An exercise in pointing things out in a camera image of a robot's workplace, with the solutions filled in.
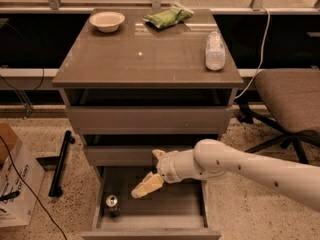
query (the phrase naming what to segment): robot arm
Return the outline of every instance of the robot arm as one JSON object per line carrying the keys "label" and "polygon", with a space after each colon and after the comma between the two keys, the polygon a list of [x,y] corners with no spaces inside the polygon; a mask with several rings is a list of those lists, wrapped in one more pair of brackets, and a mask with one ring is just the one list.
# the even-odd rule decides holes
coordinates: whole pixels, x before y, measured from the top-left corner
{"label": "robot arm", "polygon": [[216,140],[201,140],[194,149],[166,153],[155,150],[157,173],[150,172],[132,191],[140,198],[162,187],[193,178],[240,174],[320,212],[320,167],[259,156],[233,149]]}

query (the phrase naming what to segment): clear bottle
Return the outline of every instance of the clear bottle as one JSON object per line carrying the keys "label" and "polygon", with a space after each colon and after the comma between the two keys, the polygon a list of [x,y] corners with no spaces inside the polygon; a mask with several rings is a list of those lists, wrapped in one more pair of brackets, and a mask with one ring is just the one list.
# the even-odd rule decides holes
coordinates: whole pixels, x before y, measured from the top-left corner
{"label": "clear bottle", "polygon": [[223,39],[220,33],[213,31],[207,37],[206,66],[210,70],[219,70],[224,67],[226,54]]}

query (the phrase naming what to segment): desk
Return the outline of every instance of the desk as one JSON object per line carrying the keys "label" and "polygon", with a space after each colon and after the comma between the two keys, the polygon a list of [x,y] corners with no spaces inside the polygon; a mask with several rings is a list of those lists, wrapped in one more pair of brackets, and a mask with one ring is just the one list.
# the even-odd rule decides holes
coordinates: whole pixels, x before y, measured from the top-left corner
{"label": "desk", "polygon": [[[239,72],[228,50],[222,70],[205,66],[206,38],[217,28],[209,10],[160,31],[142,20],[157,10],[115,11],[126,17],[119,30],[104,34],[87,22],[53,80],[88,162],[105,169],[94,231],[83,236],[218,239],[207,221],[206,182],[167,186],[147,200],[132,200],[130,189],[155,165],[153,149],[221,137],[242,85]],[[104,213],[110,193],[122,203],[116,219]]]}

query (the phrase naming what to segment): office chair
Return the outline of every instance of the office chair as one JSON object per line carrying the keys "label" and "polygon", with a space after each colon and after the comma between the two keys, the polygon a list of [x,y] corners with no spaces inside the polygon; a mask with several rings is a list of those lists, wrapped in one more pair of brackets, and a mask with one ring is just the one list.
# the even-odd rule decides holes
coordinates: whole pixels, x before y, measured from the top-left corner
{"label": "office chair", "polygon": [[247,106],[238,117],[240,122],[250,121],[251,116],[251,120],[256,118],[282,134],[246,152],[255,153],[279,143],[287,148],[292,143],[300,163],[308,164],[301,142],[320,147],[320,70],[263,70],[254,84],[274,120]]}

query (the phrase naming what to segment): black metal stand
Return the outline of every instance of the black metal stand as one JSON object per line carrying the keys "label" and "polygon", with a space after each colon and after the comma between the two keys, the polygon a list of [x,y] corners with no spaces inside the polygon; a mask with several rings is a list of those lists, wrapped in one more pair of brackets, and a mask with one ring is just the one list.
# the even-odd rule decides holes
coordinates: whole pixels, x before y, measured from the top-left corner
{"label": "black metal stand", "polygon": [[59,157],[37,158],[38,162],[42,166],[56,165],[53,180],[51,183],[51,188],[49,191],[50,197],[60,197],[63,194],[62,188],[61,186],[59,186],[59,181],[60,181],[60,176],[63,169],[63,163],[67,154],[69,143],[71,144],[75,143],[75,139],[71,136],[71,131],[66,131],[63,142],[62,142]]}

